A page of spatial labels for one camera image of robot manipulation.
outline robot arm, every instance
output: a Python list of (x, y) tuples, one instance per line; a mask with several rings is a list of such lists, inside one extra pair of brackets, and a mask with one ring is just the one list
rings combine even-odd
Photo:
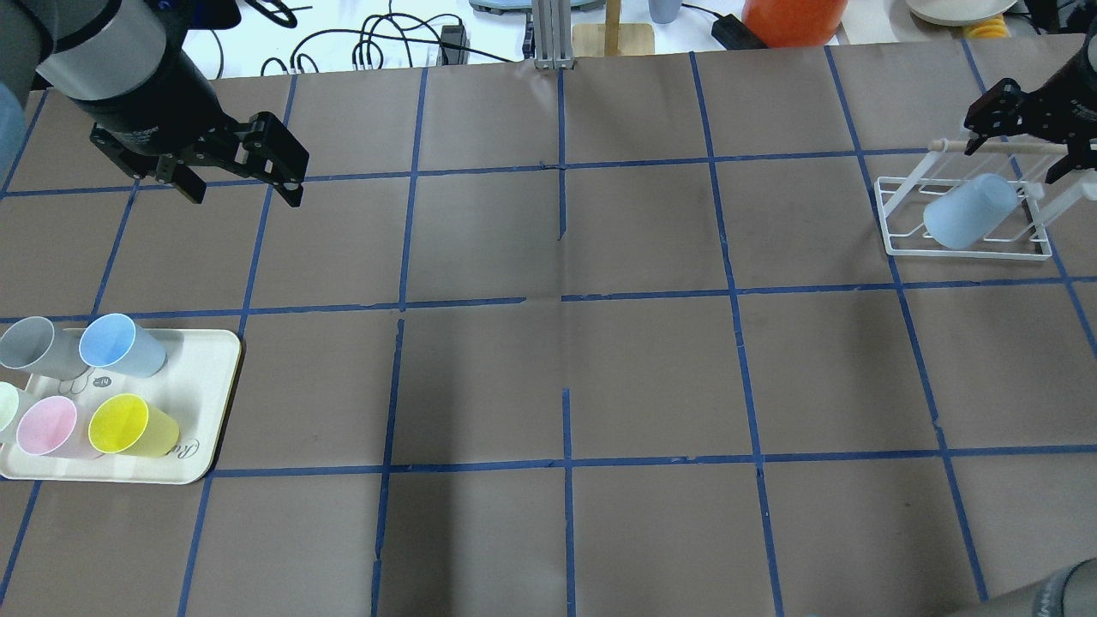
[(7, 46), (23, 56), (0, 61), (0, 85), (22, 103), (36, 66), (91, 115), (92, 143), (120, 169), (172, 184), (194, 203), (202, 201), (205, 182), (191, 167), (216, 166), (262, 180), (299, 205), (308, 152), (270, 112), (248, 122), (227, 115), (182, 52), (193, 5), (156, 4), (167, 8), (154, 11), (143, 0), (64, 0), (55, 16), (52, 0), (0, 0), (2, 27), (20, 29), (0, 41), (14, 42)]
[(964, 126), (976, 136), (964, 154), (977, 150), (989, 137), (1032, 135), (1066, 144), (1067, 155), (1048, 170), (1052, 183), (1075, 169), (1097, 169), (1097, 21), (1090, 24), (1082, 49), (1031, 93), (1006, 78), (968, 109)]

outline white plate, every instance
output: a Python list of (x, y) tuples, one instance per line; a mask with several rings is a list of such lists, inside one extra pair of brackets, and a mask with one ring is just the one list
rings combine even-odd
[(26, 391), (39, 399), (63, 394), (91, 411), (123, 392), (143, 396), (179, 423), (179, 444), (172, 451), (156, 459), (103, 455), (86, 461), (32, 457), (18, 446), (5, 444), (0, 447), (0, 475), (11, 480), (149, 484), (188, 484), (202, 478), (213, 463), (228, 411), (240, 361), (240, 339), (228, 330), (149, 329), (148, 333), (168, 350), (168, 361), (152, 377), (93, 369), (75, 380), (60, 382), (34, 374)]
[(1006, 12), (1017, 0), (906, 0), (911, 12), (938, 25), (970, 25)]

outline tray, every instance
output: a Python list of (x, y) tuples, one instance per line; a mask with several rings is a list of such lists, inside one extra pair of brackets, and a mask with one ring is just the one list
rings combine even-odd
[(168, 350), (168, 361), (150, 378), (104, 369), (89, 369), (65, 382), (32, 374), (26, 391), (42, 399), (61, 394), (92, 411), (115, 394), (138, 394), (179, 423), (179, 444), (170, 452), (156, 459), (103, 455), (86, 461), (32, 457), (18, 446), (5, 444), (0, 446), (0, 475), (11, 480), (147, 484), (189, 484), (205, 475), (213, 463), (236, 382), (240, 339), (229, 330), (218, 329), (147, 332)]

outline grid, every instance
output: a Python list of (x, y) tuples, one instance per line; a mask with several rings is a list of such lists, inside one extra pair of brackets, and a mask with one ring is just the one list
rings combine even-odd
[[(964, 55), (972, 69), (972, 75), (976, 80), (981, 90), (985, 91), (985, 85), (980, 75), (979, 67), (972, 56), (971, 48), (964, 42), (962, 43)], [(830, 77), (834, 80), (834, 86), (837, 89), (838, 98), (841, 104), (842, 115), (848, 128), (852, 148), (849, 150), (828, 150), (828, 152), (808, 152), (808, 153), (794, 153), (794, 154), (761, 154), (761, 155), (735, 155), (735, 156), (717, 156), (713, 146), (712, 130), (709, 121), (709, 112), (705, 104), (705, 91), (702, 86), (701, 72), (698, 67), (697, 56), (694, 54), (689, 55), (690, 67), (692, 71), (692, 81), (695, 87), (697, 105), (700, 111), (702, 128), (704, 133), (705, 143), (705, 156), (704, 157), (690, 157), (690, 158), (674, 158), (674, 159), (643, 159), (643, 160), (617, 160), (617, 161), (595, 161), (595, 162), (567, 162), (566, 154), (566, 126), (565, 126), (565, 75), (563, 72), (557, 75), (556, 80), (556, 91), (557, 91), (557, 119), (558, 119), (558, 161), (557, 164), (541, 164), (535, 166), (516, 166), (516, 167), (485, 167), (485, 168), (467, 168), (467, 169), (443, 169), (443, 170), (420, 170), (419, 158), (420, 158), (420, 146), (422, 142), (422, 124), (423, 124), (423, 109), (425, 100), (427, 97), (428, 89), (428, 77), (430, 72), (428, 70), (420, 71), (419, 78), (419, 89), (417, 99), (417, 113), (415, 123), (415, 138), (411, 155), (411, 166), (407, 172), (370, 172), (370, 173), (346, 173), (346, 175), (329, 175), (329, 176), (315, 176), (306, 178), (307, 182), (319, 183), (319, 182), (337, 182), (343, 180), (365, 180), (365, 179), (383, 179), (383, 178), (399, 178), (407, 179), (408, 181), (408, 198), (406, 207), (406, 221), (405, 221), (405, 232), (403, 237), (403, 251), (400, 259), (400, 270), (399, 270), (399, 296), (397, 302), (391, 303), (377, 303), (370, 305), (299, 305), (299, 306), (264, 306), (264, 307), (252, 307), (251, 298), (255, 290), (256, 276), (259, 269), (260, 253), (263, 246), (264, 234), (267, 231), (268, 217), (271, 210), (272, 201), (272, 190), (267, 189), (265, 195), (263, 198), (262, 211), (259, 217), (259, 224), (256, 232), (256, 239), (251, 256), (250, 271), (247, 278), (247, 287), (244, 292), (244, 302), (239, 308), (215, 308), (215, 310), (196, 310), (196, 311), (172, 311), (172, 312), (136, 312), (131, 313), (135, 318), (169, 318), (169, 317), (238, 317), (239, 326), (238, 334), (245, 337), (246, 329), (248, 325), (248, 319), (256, 315), (271, 315), (271, 314), (294, 314), (294, 313), (317, 313), (317, 312), (367, 312), (367, 311), (397, 311), (404, 314), (409, 311), (417, 310), (430, 310), (430, 308), (444, 308), (444, 307), (472, 307), (472, 306), (491, 306), (491, 305), (513, 305), (527, 302), (528, 299), (523, 296), (507, 296), (507, 298), (483, 298), (483, 299), (463, 299), (463, 300), (432, 300), (432, 301), (409, 301), (408, 300), (408, 269), (410, 262), (411, 254), (411, 237), (415, 227), (415, 206), (416, 206), (416, 189), (420, 178), (425, 177), (436, 177), (436, 176), (454, 176), (454, 175), (477, 175), (477, 173), (522, 173), (532, 171), (544, 171), (544, 170), (556, 170), (558, 187), (559, 187), (559, 236), (563, 237), (567, 233), (567, 222), (568, 222), (568, 209), (567, 209), (567, 173), (570, 170), (576, 169), (595, 169), (595, 168), (615, 168), (615, 167), (664, 167), (664, 166), (678, 166), (678, 165), (695, 165), (702, 164), (706, 165), (709, 177), (711, 181), (712, 199), (714, 203), (714, 216), (716, 221), (716, 229), (719, 233), (721, 256), (723, 261), (724, 274), (726, 278), (726, 287), (721, 289), (698, 289), (698, 290), (676, 290), (676, 291), (654, 291), (654, 292), (613, 292), (613, 293), (595, 293), (595, 294), (562, 294), (559, 301), (563, 303), (585, 303), (585, 302), (613, 302), (613, 301), (630, 301), (630, 300), (657, 300), (657, 299), (682, 299), (682, 298), (727, 298), (731, 305), (731, 316), (733, 321), (733, 329), (736, 344), (736, 354), (738, 358), (738, 364), (740, 370), (742, 386), (745, 397), (747, 425), (749, 428), (749, 441), (750, 441), (750, 452), (749, 453), (738, 453), (738, 455), (726, 455), (726, 456), (701, 456), (701, 457), (609, 457), (609, 458), (576, 458), (573, 456), (573, 444), (572, 444), (572, 404), (570, 404), (570, 391), (565, 388), (561, 394), (561, 427), (562, 427), (562, 440), (563, 440), (563, 458), (554, 459), (532, 459), (532, 460), (508, 460), (508, 461), (491, 461), (491, 462), (472, 462), (472, 463), (448, 463), (448, 464), (434, 464), (434, 463), (414, 463), (414, 464), (394, 464), (393, 462), (393, 449), (394, 449), (394, 436), (397, 423), (397, 402), (399, 394), (399, 383), (400, 383), (400, 370), (402, 370), (402, 357), (403, 357), (403, 346), (404, 346), (404, 335), (405, 335), (405, 319), (400, 317), (396, 322), (396, 332), (394, 333), (395, 344), (393, 350), (392, 360), (392, 383), (389, 391), (389, 404), (388, 404), (388, 415), (387, 425), (385, 433), (385, 444), (384, 444), (384, 457), (381, 464), (367, 464), (367, 465), (337, 465), (337, 467), (310, 467), (310, 468), (262, 468), (262, 469), (223, 469), (217, 467), (214, 469), (204, 480), (202, 484), (202, 493), (199, 503), (197, 517), (194, 523), (193, 537), (190, 543), (190, 550), (188, 556), (188, 563), (185, 568), (185, 574), (182, 582), (182, 593), (179, 598), (178, 615), (182, 616), (186, 614), (189, 595), (191, 591), (192, 576), (194, 573), (195, 563), (199, 557), (199, 550), (202, 543), (203, 526), (205, 524), (205, 512), (207, 504), (210, 502), (211, 490), (218, 479), (227, 478), (262, 478), (262, 476), (308, 476), (308, 475), (346, 475), (346, 474), (372, 474), (380, 478), (380, 495), (378, 495), (378, 506), (377, 506), (377, 528), (376, 528), (376, 539), (374, 557), (375, 561), (372, 566), (372, 596), (371, 596), (371, 613), (373, 615), (378, 614), (380, 609), (380, 594), (381, 594), (381, 581), (382, 573), (384, 570), (384, 547), (385, 547), (385, 536), (386, 536), (386, 521), (388, 512), (388, 495), (389, 485), (394, 474), (419, 474), (419, 473), (457, 473), (457, 472), (484, 472), (484, 471), (501, 471), (501, 470), (523, 470), (523, 469), (541, 469), (541, 468), (561, 468), (564, 470), (564, 512), (565, 512), (565, 549), (566, 549), (566, 590), (567, 590), (567, 613), (568, 615), (579, 615), (583, 614), (583, 607), (576, 595), (576, 550), (575, 550), (575, 504), (574, 504), (574, 479), (573, 472), (579, 468), (601, 468), (601, 467), (630, 467), (630, 465), (700, 465), (700, 464), (742, 464), (742, 465), (753, 465), (756, 470), (756, 484), (757, 494), (759, 501), (759, 521), (761, 525), (765, 552), (769, 570), (769, 581), (772, 592), (772, 602), (774, 612), (779, 616), (785, 614), (783, 606), (782, 587), (779, 575), (779, 563), (778, 554), (774, 543), (774, 529), (770, 520), (770, 507), (769, 507), (769, 496), (767, 491), (766, 481), (766, 464), (777, 463), (777, 462), (813, 462), (813, 461), (861, 461), (861, 460), (900, 460), (900, 459), (935, 459), (940, 460), (943, 465), (949, 491), (951, 493), (951, 498), (955, 509), (955, 517), (959, 524), (960, 531), (963, 537), (963, 543), (966, 551), (966, 558), (970, 564), (971, 576), (974, 581), (976, 593), (980, 599), (987, 598), (987, 586), (984, 581), (980, 558), (975, 549), (975, 542), (972, 538), (972, 531), (969, 526), (968, 515), (964, 508), (963, 496), (961, 495), (960, 486), (957, 480), (957, 475), (953, 469), (953, 460), (958, 458), (971, 458), (971, 457), (995, 457), (995, 456), (1019, 456), (1019, 455), (1065, 455), (1065, 453), (1094, 453), (1097, 452), (1097, 444), (1073, 444), (1073, 445), (1049, 445), (1049, 446), (1005, 446), (1005, 447), (963, 447), (953, 448), (949, 446), (946, 439), (945, 430), (938, 423), (938, 411), (937, 404), (935, 402), (934, 389), (930, 383), (929, 371), (926, 366), (926, 359), (923, 356), (921, 345), (919, 344), (918, 333), (915, 327), (915, 319), (912, 316), (912, 311), (907, 301), (908, 290), (923, 290), (923, 289), (949, 289), (949, 288), (968, 288), (968, 287), (1017, 287), (1017, 285), (1063, 285), (1070, 296), (1072, 306), (1077, 315), (1077, 323), (1082, 328), (1082, 333), (1085, 337), (1086, 344), (1088, 345), (1094, 357), (1097, 357), (1097, 340), (1095, 340), (1093, 327), (1089, 319), (1087, 318), (1086, 312), (1083, 307), (1083, 303), (1075, 290), (1075, 283), (1084, 282), (1092, 283), (1097, 282), (1097, 277), (1072, 277), (1059, 253), (1055, 251), (1055, 268), (1058, 269), (1058, 277), (1041, 277), (1031, 279), (995, 279), (995, 280), (981, 280), (981, 281), (970, 281), (970, 280), (940, 280), (940, 281), (925, 281), (925, 282), (904, 282), (900, 273), (898, 266), (895, 259), (892, 257), (887, 258), (887, 267), (891, 274), (890, 282), (870, 282), (863, 284), (824, 284), (824, 285), (788, 285), (788, 287), (753, 287), (753, 288), (740, 288), (736, 284), (735, 270), (733, 268), (733, 259), (730, 253), (730, 240), (727, 233), (727, 224), (725, 222), (725, 206), (724, 200), (722, 199), (721, 182), (717, 173), (717, 164), (721, 162), (733, 162), (733, 161), (750, 161), (750, 160), (793, 160), (793, 159), (812, 159), (812, 158), (853, 158), (856, 159), (861, 178), (864, 183), (864, 190), (869, 197), (870, 203), (873, 200), (873, 193), (871, 188), (871, 177), (869, 172), (869, 167), (866, 157), (873, 156), (891, 156), (891, 155), (911, 155), (919, 154), (920, 150), (916, 148), (887, 148), (887, 149), (864, 149), (861, 147), (857, 127), (855, 126), (853, 115), (850, 111), (849, 102), (847, 101), (847, 94), (844, 89), (842, 80), (839, 75), (838, 67), (836, 66), (834, 54), (829, 48), (824, 49), (826, 56), (827, 65), (829, 67)], [(297, 88), (297, 77), (294, 76), (290, 85), (290, 94), (286, 103), (286, 108), (283, 113), (283, 122), (292, 126), (291, 116), (293, 111), (294, 96)], [(27, 137), (24, 141), (24, 149), (26, 144), (30, 142), (31, 135), (34, 131), (35, 124), (45, 105), (47, 96), (44, 96), (38, 102), (37, 109), (35, 110), (34, 119), (31, 121), (31, 130), (27, 132)], [(129, 214), (133, 210), (134, 202), (137, 195), (143, 191), (156, 191), (165, 190), (163, 187), (156, 186), (143, 186), (139, 182), (134, 182), (132, 186), (117, 186), (117, 187), (106, 187), (106, 188), (79, 188), (79, 189), (47, 189), (47, 190), (25, 190), (25, 191), (10, 191), (12, 179), (15, 175), (18, 168), (13, 166), (12, 171), (9, 173), (4, 181), (3, 190), (0, 192), (0, 197), (32, 197), (32, 195), (53, 195), (53, 194), (84, 194), (84, 193), (99, 193), (99, 192), (128, 192), (128, 199), (124, 213), (122, 215), (121, 224), (118, 225), (117, 233), (114, 238), (113, 246), (111, 248), (110, 256), (106, 260), (106, 267), (103, 271), (101, 282), (98, 288), (98, 293), (95, 295), (95, 301), (92, 310), (88, 314), (81, 315), (50, 315), (49, 317), (55, 321), (76, 321), (76, 322), (90, 322), (94, 319), (100, 314), (100, 305), (103, 301), (104, 293), (106, 291), (108, 282), (111, 277), (112, 269), (114, 267), (115, 258), (118, 254), (118, 248), (122, 244), (123, 236), (126, 231), (126, 225), (129, 220)], [(255, 182), (248, 180), (229, 180), (229, 181), (215, 181), (211, 182), (211, 187), (220, 186), (247, 186), (253, 184)], [(739, 300), (744, 296), (751, 295), (774, 295), (774, 294), (813, 294), (813, 293), (858, 293), (858, 292), (893, 292), (897, 299), (901, 307), (903, 322), (906, 328), (906, 334), (909, 340), (911, 350), (914, 355), (915, 363), (917, 367), (918, 378), (920, 380), (920, 385), (924, 391), (924, 396), (926, 401), (926, 407), (929, 413), (929, 419), (934, 426), (934, 431), (936, 436), (937, 447), (936, 448), (925, 448), (915, 450), (867, 450), (867, 451), (821, 451), (821, 452), (767, 452), (762, 448), (762, 438), (759, 435), (758, 418), (755, 411), (755, 401), (753, 392), (753, 383), (750, 375), (750, 361), (748, 357), (748, 345), (744, 337), (744, 324), (743, 324), (743, 310), (739, 306)], [(21, 316), (4, 316), (0, 317), (0, 323), (14, 323), (21, 318)], [(18, 536), (15, 538), (10, 559), (7, 564), (4, 572), (4, 577), (2, 584), (0, 584), (0, 601), (2, 601), (4, 594), (8, 591), (9, 583), (13, 571), (15, 570), (18, 558), (20, 556), (21, 546), (23, 538), (26, 534), (26, 529), (32, 520), (35, 511), (35, 504), (38, 498), (42, 482), (34, 482), (33, 487), (30, 493), (30, 497), (24, 509), (23, 518), (20, 525)]]

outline orange container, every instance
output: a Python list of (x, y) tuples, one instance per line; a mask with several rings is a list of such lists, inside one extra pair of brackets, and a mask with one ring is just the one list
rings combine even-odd
[(849, 0), (747, 0), (743, 23), (770, 47), (823, 45)]

